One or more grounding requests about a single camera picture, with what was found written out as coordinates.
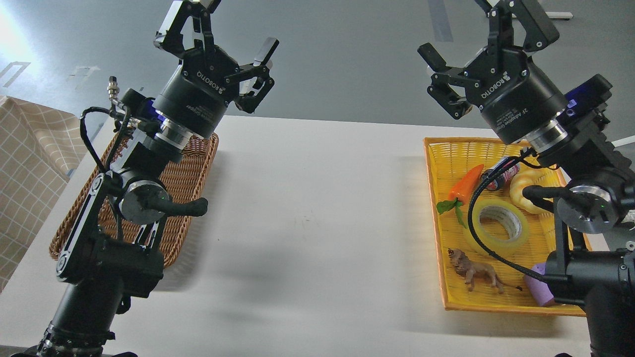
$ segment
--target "orange carrot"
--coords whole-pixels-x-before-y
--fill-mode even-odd
[[[437,203],[437,212],[439,212],[439,214],[443,214],[444,212],[454,208],[454,211],[457,214],[458,223],[467,228],[465,222],[463,221],[463,213],[458,208],[467,204],[470,198],[472,198],[472,191],[474,191],[474,187],[479,182],[481,172],[484,167],[485,164],[480,164],[469,170],[465,176],[463,176],[463,178],[450,189],[448,200]]]
[[[460,179],[451,189],[448,194],[448,199],[454,201],[458,199],[464,205],[467,204],[472,198],[472,192],[476,187],[476,184],[480,181],[481,172],[485,164],[480,164],[469,170],[462,179]]]

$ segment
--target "yellow wicker basket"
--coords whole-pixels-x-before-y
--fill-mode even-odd
[[[537,306],[521,273],[492,257],[485,257],[471,250],[464,237],[464,228],[457,222],[456,216],[452,213],[439,215],[436,211],[436,203],[447,199],[448,192],[454,183],[461,179],[468,170],[481,163],[485,164],[486,169],[490,168],[503,156],[518,155],[523,146],[526,145],[504,145],[500,140],[490,138],[424,139],[434,214],[439,279],[446,310],[585,316],[584,312],[577,306]],[[535,184],[543,186],[565,184],[559,170],[543,169],[543,171],[544,174]],[[485,198],[511,202],[508,187],[493,192],[486,190],[479,199]],[[544,262],[548,254],[555,249],[553,215],[551,213],[532,215],[526,211],[521,211],[529,223],[529,239],[508,259],[522,266],[532,267],[536,263]],[[448,248],[459,248],[472,261],[491,264],[503,281],[513,286],[520,285],[523,287],[523,291],[520,292],[508,287],[505,289],[505,293],[498,294],[497,289],[489,287],[488,281],[480,279],[476,281],[474,291],[469,292],[463,277],[459,276],[450,264],[450,258],[447,255]]]

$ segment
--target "tray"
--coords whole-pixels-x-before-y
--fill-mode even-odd
[[[485,164],[486,169],[490,168],[502,156],[517,156],[519,150],[526,146],[528,145],[523,145],[522,143],[504,145],[499,139],[492,138],[424,139],[432,212],[434,215],[439,280],[443,305],[446,310],[585,316],[583,310],[577,306],[537,306],[523,281],[521,273],[492,257],[485,257],[471,250],[465,242],[464,228],[457,222],[453,212],[439,215],[436,211],[436,203],[447,199],[448,192],[454,183],[461,179],[469,169],[481,163]],[[525,169],[527,167],[521,165],[521,170]],[[554,171],[546,168],[542,170],[544,174],[535,184],[543,186],[565,185],[565,180],[560,170]],[[479,200],[485,198],[497,198],[511,202],[509,185],[500,191],[491,192],[485,190]],[[467,217],[467,207],[464,208],[464,217]],[[553,214],[548,212],[532,215],[524,210],[521,211],[529,223],[529,239],[508,259],[531,268],[536,263],[544,262],[548,254],[556,248],[554,218]],[[504,282],[513,286],[519,285],[523,287],[523,291],[520,292],[506,286],[505,293],[498,294],[497,289],[491,288],[486,280],[476,278],[476,287],[474,291],[469,292],[467,285],[464,284],[463,277],[459,276],[450,264],[450,258],[447,254],[448,248],[459,248],[472,261],[491,264]]]
[[[120,156],[121,150],[125,147],[126,143],[127,140],[124,140],[119,146],[115,158]],[[113,144],[114,138],[108,148],[106,148],[102,161],[105,161],[105,156]],[[183,149],[183,159],[181,162],[178,164],[173,162],[168,163],[159,179],[165,185],[166,190],[170,196],[172,196],[174,202],[186,203],[201,197],[201,191],[205,185],[205,180],[207,179],[207,174],[217,149],[218,135],[216,135],[216,133],[214,133],[210,139],[200,139],[196,136],[192,136]],[[57,260],[60,250],[73,228],[77,213],[88,194],[88,189],[96,176],[97,168],[95,168],[91,177],[86,181],[86,184],[77,196],[69,213],[55,233],[49,246],[51,258]],[[116,236],[115,220],[110,211],[110,207],[105,201],[99,211],[98,221],[107,234]],[[191,222],[192,217],[190,216],[168,217],[163,231],[163,237],[161,238],[161,244],[159,245],[159,249],[163,252],[164,267],[168,267],[176,261]],[[138,232],[139,226],[124,220],[122,227],[124,240],[131,243]]]

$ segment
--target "green leaf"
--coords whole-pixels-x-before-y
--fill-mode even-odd
[[[437,212],[439,212],[440,215],[444,214],[452,208],[455,208],[457,203],[460,203],[461,205],[463,204],[458,200],[458,198],[455,198],[453,201],[441,201],[437,203]]]
[[[465,224],[465,222],[463,221],[463,212],[462,212],[461,210],[459,210],[459,209],[458,209],[461,205],[463,205],[463,203],[461,203],[460,201],[459,201],[459,203],[460,203],[460,205],[457,205],[457,207],[454,209],[454,211],[455,211],[455,212],[456,212],[456,214],[457,214],[457,221],[458,221],[458,223],[459,223],[461,226],[463,226],[463,227],[467,228],[467,225],[466,225],[466,224]]]

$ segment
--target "toy lion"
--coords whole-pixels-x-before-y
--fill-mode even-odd
[[[504,283],[494,270],[494,267],[487,263],[472,262],[461,249],[448,249],[448,255],[450,256],[450,263],[454,267],[454,271],[461,276],[465,276],[465,284],[469,284],[467,290],[472,291],[474,289],[474,277],[489,277],[491,279],[490,286],[492,288],[498,288],[498,293],[504,293],[503,285],[511,286],[523,291],[520,286],[513,286]]]

